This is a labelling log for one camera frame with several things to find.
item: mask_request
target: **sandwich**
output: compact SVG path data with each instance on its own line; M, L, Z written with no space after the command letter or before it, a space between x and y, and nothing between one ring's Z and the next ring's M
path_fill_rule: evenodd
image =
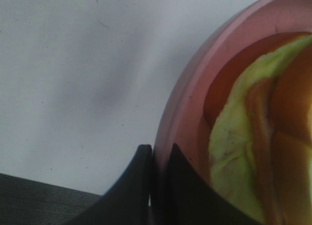
M268 225L312 225L312 35L262 39L225 64L204 115L210 185Z

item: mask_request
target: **pink bowl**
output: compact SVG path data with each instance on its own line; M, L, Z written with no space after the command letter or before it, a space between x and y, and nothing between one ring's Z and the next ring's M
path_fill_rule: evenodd
M238 52L262 38L311 30L312 0L259 0L211 35L185 68L164 110L154 149L159 175L163 175L173 143L177 143L207 181L210 130L203 105L218 72Z

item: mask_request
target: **white surface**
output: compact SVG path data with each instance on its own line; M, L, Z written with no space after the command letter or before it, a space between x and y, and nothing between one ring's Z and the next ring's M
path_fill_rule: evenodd
M0 172L104 193L181 71L256 0L0 0Z

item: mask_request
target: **black plastic object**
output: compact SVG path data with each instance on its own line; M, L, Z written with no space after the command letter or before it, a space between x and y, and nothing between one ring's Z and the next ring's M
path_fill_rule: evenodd
M129 166L93 206L65 225L146 225L152 148L140 145Z
M260 225L214 192L174 144L164 188L168 225Z

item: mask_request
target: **dark wooden surface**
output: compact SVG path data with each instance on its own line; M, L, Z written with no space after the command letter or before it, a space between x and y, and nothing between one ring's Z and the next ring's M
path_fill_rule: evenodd
M60 225L99 197L0 174L0 225Z

